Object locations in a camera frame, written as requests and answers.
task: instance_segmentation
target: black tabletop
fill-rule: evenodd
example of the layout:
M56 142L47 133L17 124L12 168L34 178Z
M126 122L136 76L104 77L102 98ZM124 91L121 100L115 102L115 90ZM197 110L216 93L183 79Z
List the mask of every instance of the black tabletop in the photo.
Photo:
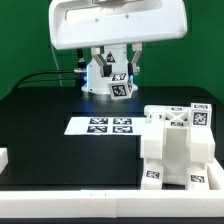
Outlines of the black tabletop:
M9 158L0 175L0 190L139 189L143 164L140 136L66 136L64 131L70 118L143 117L145 105L190 106L194 102L212 104L216 158L222 164L224 106L204 89L144 87L139 89L138 96L116 102L87 98L71 87L17 89L0 101L0 146L8 148ZM131 220L146 223L148 219ZM174 223L173 219L150 220ZM130 219L91 220L92 223L104 221L131 222ZM76 219L62 223L88 222Z

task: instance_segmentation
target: green wall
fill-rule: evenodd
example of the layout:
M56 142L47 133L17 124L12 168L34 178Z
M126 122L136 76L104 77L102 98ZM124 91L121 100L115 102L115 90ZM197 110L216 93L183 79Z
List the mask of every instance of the green wall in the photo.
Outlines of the green wall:
M0 1L0 98L23 76L55 70L49 44L50 0ZM185 0L189 31L182 40L145 44L138 85L199 86L224 102L224 0ZM61 69L75 51L57 51Z

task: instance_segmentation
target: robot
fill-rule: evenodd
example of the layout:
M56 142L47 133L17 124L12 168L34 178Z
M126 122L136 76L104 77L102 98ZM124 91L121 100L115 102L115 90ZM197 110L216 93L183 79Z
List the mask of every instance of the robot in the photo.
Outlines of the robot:
M91 48L84 95L108 100L132 97L143 43L182 38L187 32L183 0L53 0L51 42L58 50ZM127 44L135 55L127 59Z

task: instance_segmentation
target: printed marker sheet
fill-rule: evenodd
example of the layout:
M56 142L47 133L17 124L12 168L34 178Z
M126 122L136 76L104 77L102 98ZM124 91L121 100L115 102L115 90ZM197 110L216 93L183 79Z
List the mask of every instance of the printed marker sheet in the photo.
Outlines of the printed marker sheet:
M142 135L146 118L72 117L65 135Z

